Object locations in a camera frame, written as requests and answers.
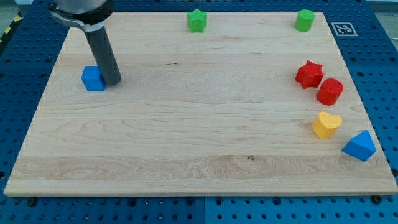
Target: heart-shaped block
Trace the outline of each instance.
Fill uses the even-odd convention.
[[[330,115],[327,112],[321,111],[312,123],[312,129],[320,139],[328,139],[336,133],[342,123],[343,119],[340,116]]]

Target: table surface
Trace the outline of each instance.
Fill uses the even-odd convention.
[[[297,13],[115,13],[107,23],[123,82],[87,92],[94,64],[71,29],[7,184],[10,196],[369,195],[397,192],[329,27],[294,29]],[[345,91],[324,106],[294,81],[306,60]],[[319,111],[343,118],[327,140]],[[362,130],[377,152],[341,152]]]

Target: blue block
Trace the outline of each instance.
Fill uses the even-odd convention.
[[[376,152],[376,148],[374,147],[369,131],[365,130],[361,134],[349,140],[348,144],[344,147],[343,152],[362,161],[369,159],[369,157]]]
[[[98,66],[86,66],[81,75],[81,80],[85,84],[87,91],[105,90],[106,83]]]

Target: green cylinder block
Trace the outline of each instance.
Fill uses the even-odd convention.
[[[302,32],[309,31],[311,29],[314,18],[315,14],[312,11],[308,9],[303,9],[298,12],[297,20],[294,27]]]

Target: blue pyramid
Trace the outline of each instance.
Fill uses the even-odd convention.
[[[366,161],[376,152],[376,148],[369,131],[365,130],[349,140],[342,151],[357,159]]]

